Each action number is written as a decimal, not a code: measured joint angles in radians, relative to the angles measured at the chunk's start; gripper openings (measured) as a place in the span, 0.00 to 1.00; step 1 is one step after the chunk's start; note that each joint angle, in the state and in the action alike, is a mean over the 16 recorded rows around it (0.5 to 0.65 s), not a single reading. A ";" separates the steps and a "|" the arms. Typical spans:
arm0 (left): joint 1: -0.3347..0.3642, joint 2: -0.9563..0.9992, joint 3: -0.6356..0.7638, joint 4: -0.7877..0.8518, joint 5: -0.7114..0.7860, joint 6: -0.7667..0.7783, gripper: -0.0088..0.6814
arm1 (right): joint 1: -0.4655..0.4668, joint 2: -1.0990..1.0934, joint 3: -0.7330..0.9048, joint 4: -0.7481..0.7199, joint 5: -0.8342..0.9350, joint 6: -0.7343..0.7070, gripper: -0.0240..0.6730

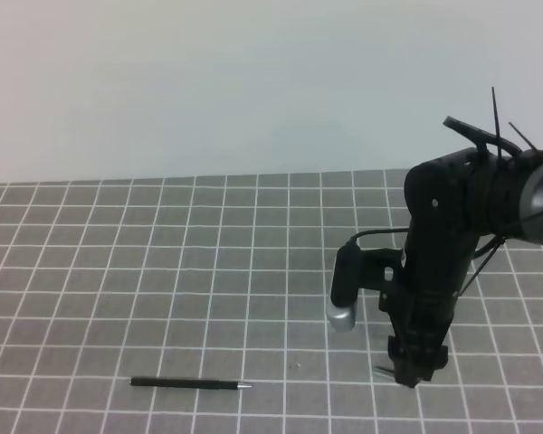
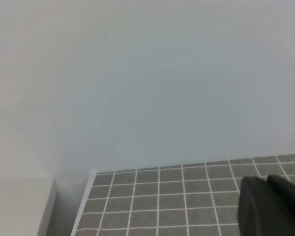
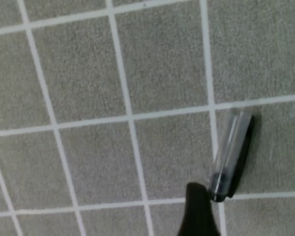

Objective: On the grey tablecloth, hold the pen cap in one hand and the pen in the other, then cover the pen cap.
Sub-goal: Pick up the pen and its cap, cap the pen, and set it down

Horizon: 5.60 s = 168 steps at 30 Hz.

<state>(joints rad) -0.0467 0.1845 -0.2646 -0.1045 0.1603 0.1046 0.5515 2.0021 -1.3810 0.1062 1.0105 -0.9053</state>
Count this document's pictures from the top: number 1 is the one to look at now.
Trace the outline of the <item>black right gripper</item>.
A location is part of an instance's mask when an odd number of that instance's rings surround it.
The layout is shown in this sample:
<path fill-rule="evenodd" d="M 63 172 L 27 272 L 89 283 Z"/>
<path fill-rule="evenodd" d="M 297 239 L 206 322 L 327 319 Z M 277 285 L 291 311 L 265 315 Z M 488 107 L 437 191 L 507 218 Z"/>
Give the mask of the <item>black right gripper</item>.
<path fill-rule="evenodd" d="M 387 353 L 398 384 L 430 382 L 448 363 L 443 340 L 481 236 L 468 204 L 482 195 L 488 168 L 487 153 L 458 151 L 410 169 L 404 247 L 362 250 L 355 261 L 356 288 L 378 291 L 390 317 Z"/>

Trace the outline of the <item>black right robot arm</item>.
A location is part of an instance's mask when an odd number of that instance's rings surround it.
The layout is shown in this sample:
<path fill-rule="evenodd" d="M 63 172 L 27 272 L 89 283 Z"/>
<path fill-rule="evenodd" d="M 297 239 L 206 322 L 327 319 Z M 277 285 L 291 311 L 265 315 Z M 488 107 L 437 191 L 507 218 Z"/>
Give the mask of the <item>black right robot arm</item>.
<path fill-rule="evenodd" d="M 499 161 L 458 151 L 412 168 L 404 193 L 411 215 L 404 247 L 363 258 L 366 270 L 392 259 L 393 277 L 363 277 L 361 286 L 380 291 L 378 307 L 394 329 L 387 351 L 395 381 L 414 388 L 448 362 L 443 341 L 480 238 L 543 246 L 543 152 Z"/>

